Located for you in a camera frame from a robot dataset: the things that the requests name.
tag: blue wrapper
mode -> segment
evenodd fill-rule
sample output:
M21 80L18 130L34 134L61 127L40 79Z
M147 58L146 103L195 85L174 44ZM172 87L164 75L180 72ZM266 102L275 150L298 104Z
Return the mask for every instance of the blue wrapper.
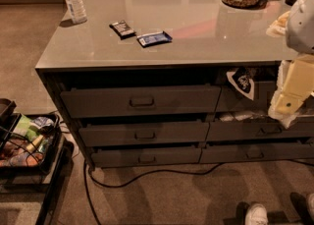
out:
M173 39L164 31L143 34L137 37L142 47L171 42Z

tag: open drawer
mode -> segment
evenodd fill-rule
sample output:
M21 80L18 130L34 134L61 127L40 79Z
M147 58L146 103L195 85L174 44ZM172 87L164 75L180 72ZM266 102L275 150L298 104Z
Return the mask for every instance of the open drawer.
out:
M203 148L200 163L249 162L314 157L313 143L294 141L268 141L241 144L207 145Z
M86 146L205 141L209 124L201 121L87 126L79 129Z
M216 111L267 110L276 89L275 81L256 82L254 100L250 100L234 88L223 86Z
M191 146L144 149L98 149L91 154L96 167L126 167L198 163L201 149Z
M270 118L252 121L211 122L208 141L238 141L251 139L283 139L314 137L314 118L299 118L298 122L285 129Z
M220 88L205 85L72 89L61 97L72 118L214 112Z

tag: dresser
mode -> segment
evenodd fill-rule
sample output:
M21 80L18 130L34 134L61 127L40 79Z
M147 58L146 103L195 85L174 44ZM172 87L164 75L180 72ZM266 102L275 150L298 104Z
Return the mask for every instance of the dresser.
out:
M221 0L83 1L88 21L73 26L67 14L35 69L91 168L313 157L314 117L286 129L267 116L279 65L297 55L266 34L290 9L284 0L249 10ZM109 28L120 20L173 42L120 40ZM239 67L258 70L254 100L227 79ZM246 111L264 114L222 118Z

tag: white sneaker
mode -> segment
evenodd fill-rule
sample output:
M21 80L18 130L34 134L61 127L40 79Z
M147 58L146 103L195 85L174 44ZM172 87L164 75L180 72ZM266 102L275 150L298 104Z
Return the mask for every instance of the white sneaker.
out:
M267 225L267 210L260 203L252 204L248 207L245 215L245 225Z
M314 221L314 194L310 194L306 197L307 211Z

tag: power cord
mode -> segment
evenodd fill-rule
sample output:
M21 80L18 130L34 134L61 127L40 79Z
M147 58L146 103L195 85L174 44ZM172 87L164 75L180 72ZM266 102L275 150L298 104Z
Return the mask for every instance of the power cord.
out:
M205 172L186 172L186 171L178 171L178 170L170 170L170 169L159 169L159 170L153 170L153 171L149 171L149 172L146 172L146 173L143 173L143 174L140 174L136 177L134 177L133 179L129 180L128 182L125 182L121 185L107 185L107 184L103 184L103 183L100 183L99 181L97 181L93 176L92 176L92 172L91 172L91 169L88 168L88 175L90 177L90 179L102 186L102 187L105 187L105 188L123 188L129 184L131 184L132 182L138 180L139 178L143 177L143 176L146 176L146 175L149 175L149 174L154 174L154 173L160 173L160 172L169 172L169 173L178 173L178 174L186 174L186 175L198 175L198 176L203 176L203 175L206 175L206 174L209 174L211 172L213 172L216 168L222 166L224 163L219 163L217 165L215 165L214 167L212 167L211 169L205 171ZM96 214L96 211L95 211L95 208L93 206L93 203L91 201L91 198L90 198L90 194L89 194L89 189L88 189L88 185L87 185L87 180L86 180L86 168L87 168L87 163L86 161L84 161L84 164L83 164L83 176L84 176L84 185L85 185L85 191L86 191L86 195L87 195L87 199L88 199L88 203L89 203L89 206L90 206L90 209L92 211L92 214L95 218L95 221L98 225L101 225L100 221L99 221L99 218Z
M205 172L186 172L186 171L179 171L179 170L171 170L171 169L158 169L158 170L152 170L152 171L148 171L148 172L145 172L145 173L142 173L140 175L137 175L136 177L134 177L133 179L129 180L128 182L125 182L121 185L108 185L108 184L104 184L104 183L101 183L99 181L97 181L93 175L92 175L92 171L91 169L89 168L88 169L88 174L90 176L90 179L104 187L104 188L110 188L110 189L118 189L118 188L123 188L123 187L126 187L127 185L131 184L132 182L138 180L139 178L143 177L143 176L146 176L146 175L149 175L149 174L155 174L155 173L164 173L164 172L168 172L168 173L177 173L177 174L186 174L186 175L198 175L198 176L203 176L203 175L206 175L206 174L209 174L211 172L213 172L216 168L220 167L221 165L223 165L224 163L219 163L217 165L215 165L213 168L205 171Z
M26 164L27 164L27 166L28 166L27 159L28 159L30 156L31 156L37 163L39 162L39 161L38 161L38 158L36 158L36 157L33 155L34 153L37 152L38 148L37 148L31 141L29 141L26 137L24 137L24 136L22 136L22 135L20 135L20 134L16 134L16 133L14 133L14 132L11 132L11 131L9 131L9 130L7 130L7 129L1 127L1 126L0 126L0 130L6 132L7 134L14 135L14 136L20 138L20 139L23 140L23 141L27 141L28 143L30 143L30 144L34 147L34 151L33 151L33 152L29 152L25 147L22 147L21 145L19 145L19 144L13 142L13 141L11 141L11 140L7 140L7 142L10 142L11 144L15 145L17 148L20 148L20 149L22 149L24 152L27 152L27 153L28 153L28 156L27 156L27 158L26 158Z

